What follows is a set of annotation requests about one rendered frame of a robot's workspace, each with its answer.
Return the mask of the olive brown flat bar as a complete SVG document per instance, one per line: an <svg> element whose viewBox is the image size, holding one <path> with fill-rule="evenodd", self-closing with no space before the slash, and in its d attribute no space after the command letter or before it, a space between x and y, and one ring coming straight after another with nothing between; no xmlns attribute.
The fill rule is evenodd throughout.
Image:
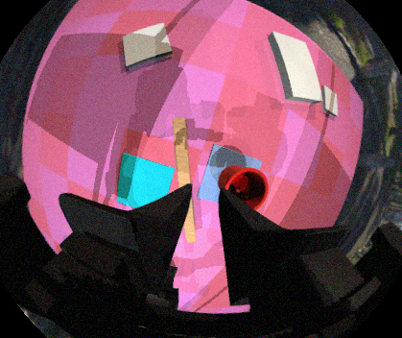
<svg viewBox="0 0 402 338"><path fill-rule="evenodd" d="M178 188L192 183L190 181L188 138L186 138L185 116L173 119L174 127L174 149L175 160L177 161L177 183ZM190 200L188 215L185 218L186 243L197 242L196 223L194 223L193 196Z"/></svg>

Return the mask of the white square block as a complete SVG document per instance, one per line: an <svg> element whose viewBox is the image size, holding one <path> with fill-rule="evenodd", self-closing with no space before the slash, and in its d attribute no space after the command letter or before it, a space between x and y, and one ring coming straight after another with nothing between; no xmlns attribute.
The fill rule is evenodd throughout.
<svg viewBox="0 0 402 338"><path fill-rule="evenodd" d="M165 22L133 31L129 35L124 35L123 40L127 68L141 64L142 61L165 57L167 54L173 53L169 38L167 38Z"/></svg>

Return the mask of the beige square block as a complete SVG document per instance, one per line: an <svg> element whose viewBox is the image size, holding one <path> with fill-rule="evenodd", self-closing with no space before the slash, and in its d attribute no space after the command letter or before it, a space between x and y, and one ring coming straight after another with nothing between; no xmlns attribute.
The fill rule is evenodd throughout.
<svg viewBox="0 0 402 338"><path fill-rule="evenodd" d="M329 87L327 86L322 86L321 87L321 98L323 98L323 110L327 112L331 112L333 115L339 115L337 112L337 94L335 94L335 91L329 90Z"/></svg>

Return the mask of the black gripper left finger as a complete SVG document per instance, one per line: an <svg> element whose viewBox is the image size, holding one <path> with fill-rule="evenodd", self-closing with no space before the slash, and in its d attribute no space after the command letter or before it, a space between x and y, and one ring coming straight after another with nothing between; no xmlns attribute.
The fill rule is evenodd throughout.
<svg viewBox="0 0 402 338"><path fill-rule="evenodd" d="M70 229L129 255L148 297L157 300L185 225L192 191L193 184L188 183L153 203L128 211L72 192L62 193L58 199Z"/></svg>

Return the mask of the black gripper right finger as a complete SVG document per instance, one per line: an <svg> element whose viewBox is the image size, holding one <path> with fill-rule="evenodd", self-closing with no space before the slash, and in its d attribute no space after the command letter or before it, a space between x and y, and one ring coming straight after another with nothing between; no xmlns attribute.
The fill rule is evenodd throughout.
<svg viewBox="0 0 402 338"><path fill-rule="evenodd" d="M221 188L219 218L230 305L249 297L277 277L294 258L341 247L351 227L285 229Z"/></svg>

